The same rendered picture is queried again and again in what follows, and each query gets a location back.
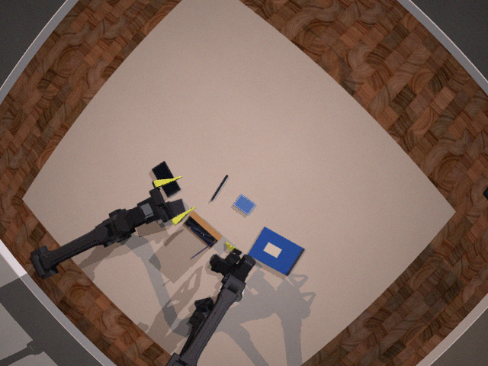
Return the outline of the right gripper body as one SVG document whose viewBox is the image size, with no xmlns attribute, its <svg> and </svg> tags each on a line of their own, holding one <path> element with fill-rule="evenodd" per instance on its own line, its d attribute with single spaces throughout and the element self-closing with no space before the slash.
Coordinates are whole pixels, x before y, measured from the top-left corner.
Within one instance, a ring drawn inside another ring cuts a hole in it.
<svg viewBox="0 0 488 366">
<path fill-rule="evenodd" d="M 235 253 L 235 254 L 233 254 Z M 235 260 L 235 262 L 237 263 L 241 258 L 240 258 L 240 255 L 241 255 L 241 251 L 239 251 L 238 249 L 234 248 L 232 252 L 229 253 L 229 257 L 233 258 Z M 211 268 L 211 271 L 215 271 L 216 273 L 219 273 L 220 271 L 218 270 L 215 270 L 213 268 Z M 221 273 L 221 272 L 220 272 Z"/>
</svg>

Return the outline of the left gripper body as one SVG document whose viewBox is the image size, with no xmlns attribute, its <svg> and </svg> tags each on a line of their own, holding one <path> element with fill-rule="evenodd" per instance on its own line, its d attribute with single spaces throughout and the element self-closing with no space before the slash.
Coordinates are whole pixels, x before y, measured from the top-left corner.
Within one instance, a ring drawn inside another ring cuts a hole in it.
<svg viewBox="0 0 488 366">
<path fill-rule="evenodd" d="M 171 220 L 173 217 L 175 218 L 177 215 L 173 209 L 173 206 L 170 201 L 164 202 L 164 198 L 160 192 L 160 188 L 155 186 L 154 182 L 152 181 L 152 185 L 154 189 L 149 191 L 150 196 L 156 206 L 157 211 L 159 212 L 159 216 L 162 219 L 162 222 L 165 223 Z"/>
</svg>

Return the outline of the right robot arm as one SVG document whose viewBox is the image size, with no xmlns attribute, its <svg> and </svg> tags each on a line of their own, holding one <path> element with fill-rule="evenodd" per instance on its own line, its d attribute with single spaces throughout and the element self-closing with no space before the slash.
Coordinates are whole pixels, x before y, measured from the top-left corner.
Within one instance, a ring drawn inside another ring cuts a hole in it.
<svg viewBox="0 0 488 366">
<path fill-rule="evenodd" d="M 221 274 L 224 276 L 221 281 L 223 286 L 220 289 L 215 304 L 210 297 L 194 302 L 196 306 L 195 314 L 191 316 L 192 319 L 189 321 L 193 325 L 191 329 L 192 333 L 189 335 L 181 353 L 178 355 L 174 352 L 166 366 L 197 366 L 197 361 L 202 351 L 226 311 L 244 291 L 246 286 L 245 280 L 256 263 L 255 259 L 245 254 L 238 264 L 229 256 L 225 260 L 221 259 L 218 254 L 213 254 L 210 258 L 209 263 L 211 267 L 221 271 Z M 231 268 L 233 269 L 231 270 Z M 229 273 L 227 274 L 228 271 Z"/>
</svg>

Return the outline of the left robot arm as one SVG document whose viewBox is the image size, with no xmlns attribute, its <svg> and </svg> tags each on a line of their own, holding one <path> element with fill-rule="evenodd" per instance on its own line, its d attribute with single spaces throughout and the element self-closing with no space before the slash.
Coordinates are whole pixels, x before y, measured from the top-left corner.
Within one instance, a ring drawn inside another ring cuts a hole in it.
<svg viewBox="0 0 488 366">
<path fill-rule="evenodd" d="M 42 246 L 32 251 L 30 260 L 37 276 L 40 277 L 42 275 L 42 280 L 49 278 L 59 273 L 56 266 L 60 262 L 64 262 L 64 260 L 78 255 L 93 246 L 104 245 L 104 247 L 107 247 L 116 242 L 122 242 L 130 238 L 132 236 L 131 233 L 136 232 L 132 228 L 161 218 L 151 197 L 139 202 L 137 206 L 133 209 L 126 210 L 124 208 L 109 213 L 110 218 L 102 221 L 91 232 L 58 249 L 48 251 L 47 246 Z"/>
</svg>

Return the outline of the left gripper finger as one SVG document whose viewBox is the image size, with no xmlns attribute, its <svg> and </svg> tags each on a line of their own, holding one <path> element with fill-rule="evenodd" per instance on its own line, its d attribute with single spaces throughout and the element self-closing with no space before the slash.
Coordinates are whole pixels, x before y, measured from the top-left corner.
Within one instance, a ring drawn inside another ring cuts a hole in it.
<svg viewBox="0 0 488 366">
<path fill-rule="evenodd" d="M 157 187 L 164 186 L 163 184 L 167 185 L 167 184 L 169 184 L 169 183 L 171 183 L 171 182 L 173 182 L 173 181 L 176 181 L 176 180 L 178 180 L 178 179 L 180 179 L 180 178 L 182 178 L 182 177 L 181 177 L 181 176 L 179 176 L 179 177 L 176 177 L 176 178 L 171 178 L 171 179 L 164 179 L 164 180 L 163 180 L 163 179 L 161 179 L 161 180 L 155 180 L 155 181 L 153 181 L 153 182 L 154 182 L 154 184 L 155 184 L 155 186 L 156 186 L 156 188 L 157 188 Z M 168 183 L 167 183 L 167 182 L 168 182 Z M 160 185 L 161 185 L 161 186 L 160 186 Z"/>
<path fill-rule="evenodd" d="M 182 220 L 183 220 L 183 219 L 184 219 L 184 218 L 185 218 L 185 217 L 188 215 L 188 213 L 190 213 L 190 212 L 191 212 L 191 211 L 192 211 L 194 208 L 196 208 L 196 207 L 193 207 L 193 208 L 191 208 L 190 210 L 187 210 L 187 211 L 185 211 L 184 213 L 182 213 L 182 214 L 178 215 L 176 218 L 173 218 L 173 219 L 172 219 L 172 223 L 173 223 L 173 225 L 175 226 L 175 225 L 177 225 L 178 223 L 180 223 L 180 222 L 181 222 L 181 221 L 182 221 Z M 190 211 L 190 212 L 189 212 L 189 211 Z M 184 217 L 184 218 L 182 219 L 182 217 Z M 181 219 L 182 219 L 182 220 L 181 220 Z M 181 220 L 181 221 L 179 222 L 179 220 Z"/>
</svg>

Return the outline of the white mug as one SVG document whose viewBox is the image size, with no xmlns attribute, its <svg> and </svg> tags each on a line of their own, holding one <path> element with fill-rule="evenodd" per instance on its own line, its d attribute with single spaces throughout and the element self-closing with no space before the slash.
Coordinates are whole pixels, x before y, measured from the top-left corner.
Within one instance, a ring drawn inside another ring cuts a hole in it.
<svg viewBox="0 0 488 366">
<path fill-rule="evenodd" d="M 237 297 L 235 303 L 239 303 L 240 301 L 242 301 L 243 295 L 244 295 L 244 291 Z"/>
</svg>

